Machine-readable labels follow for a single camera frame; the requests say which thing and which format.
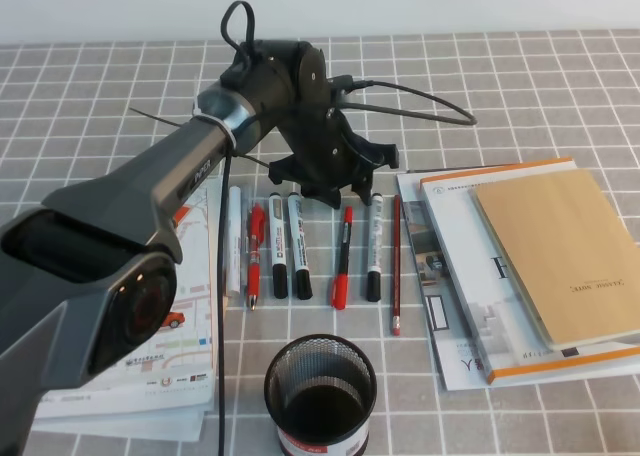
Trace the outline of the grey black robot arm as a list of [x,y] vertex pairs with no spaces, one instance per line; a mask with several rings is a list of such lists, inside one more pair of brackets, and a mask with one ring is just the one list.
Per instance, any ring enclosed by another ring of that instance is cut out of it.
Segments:
[[277,181],[335,207],[363,200],[375,169],[397,167],[391,144],[366,141],[344,116],[349,77],[328,78],[301,41],[245,41],[201,92],[194,115],[113,172],[63,187],[1,229],[1,451],[23,452],[51,390],[73,389],[148,341],[174,301],[183,252],[174,217],[229,155],[278,130],[291,155]]

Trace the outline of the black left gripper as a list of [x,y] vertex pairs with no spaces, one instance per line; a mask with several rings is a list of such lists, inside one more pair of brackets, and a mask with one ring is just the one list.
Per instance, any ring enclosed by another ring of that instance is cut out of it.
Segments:
[[327,104],[270,97],[268,123],[278,129],[292,151],[268,164],[271,182],[296,183],[304,197],[329,207],[341,206],[341,189],[346,186],[368,205],[373,172],[383,166],[399,167],[396,145],[372,143],[359,136],[341,110]]

